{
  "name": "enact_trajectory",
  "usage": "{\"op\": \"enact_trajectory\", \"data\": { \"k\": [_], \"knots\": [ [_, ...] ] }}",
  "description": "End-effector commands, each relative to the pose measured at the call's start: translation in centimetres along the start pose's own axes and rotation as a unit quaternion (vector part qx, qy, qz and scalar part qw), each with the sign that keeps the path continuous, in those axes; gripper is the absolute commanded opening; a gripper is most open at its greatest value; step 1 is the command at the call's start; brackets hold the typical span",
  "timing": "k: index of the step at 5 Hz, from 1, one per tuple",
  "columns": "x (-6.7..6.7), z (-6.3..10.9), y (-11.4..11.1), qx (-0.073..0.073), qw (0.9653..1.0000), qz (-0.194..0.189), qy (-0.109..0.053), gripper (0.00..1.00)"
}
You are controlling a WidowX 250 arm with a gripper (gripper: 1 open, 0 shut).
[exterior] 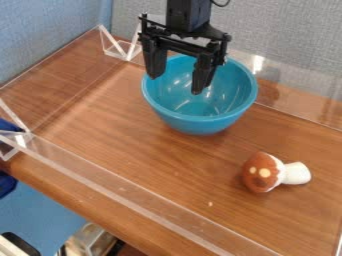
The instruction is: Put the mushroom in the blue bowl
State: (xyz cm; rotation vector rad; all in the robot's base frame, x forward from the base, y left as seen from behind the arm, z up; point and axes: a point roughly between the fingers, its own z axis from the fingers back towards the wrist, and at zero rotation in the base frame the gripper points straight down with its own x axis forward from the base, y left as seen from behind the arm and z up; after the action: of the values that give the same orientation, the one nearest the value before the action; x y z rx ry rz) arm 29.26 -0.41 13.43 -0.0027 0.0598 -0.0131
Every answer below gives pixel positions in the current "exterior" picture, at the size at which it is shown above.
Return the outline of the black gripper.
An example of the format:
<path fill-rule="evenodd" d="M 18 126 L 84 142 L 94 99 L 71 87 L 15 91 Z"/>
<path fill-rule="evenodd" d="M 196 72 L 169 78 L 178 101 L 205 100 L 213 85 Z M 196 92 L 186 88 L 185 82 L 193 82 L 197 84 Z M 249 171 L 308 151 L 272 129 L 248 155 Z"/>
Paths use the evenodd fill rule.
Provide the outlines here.
<path fill-rule="evenodd" d="M 138 41 L 142 45 L 149 78 L 156 79 L 162 75 L 168 51 L 194 57 L 190 93 L 198 95 L 210 83 L 214 66 L 224 64 L 230 36 L 214 29 L 208 22 L 193 31 L 182 31 L 150 20 L 146 14 L 138 19 L 141 24 Z"/>

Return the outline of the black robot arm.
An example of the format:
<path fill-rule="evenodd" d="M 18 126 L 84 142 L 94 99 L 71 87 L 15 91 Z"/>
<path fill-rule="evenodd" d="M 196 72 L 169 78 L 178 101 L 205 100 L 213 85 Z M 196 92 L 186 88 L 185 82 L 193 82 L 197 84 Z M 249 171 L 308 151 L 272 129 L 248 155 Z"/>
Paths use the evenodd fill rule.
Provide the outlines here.
<path fill-rule="evenodd" d="M 164 22 L 146 13 L 138 17 L 145 72 L 156 79 L 165 72 L 166 53 L 181 53 L 196 58 L 190 93 L 197 95 L 209 86 L 218 65 L 225 63 L 230 36 L 209 24 L 210 6 L 225 7 L 213 0 L 166 0 Z"/>

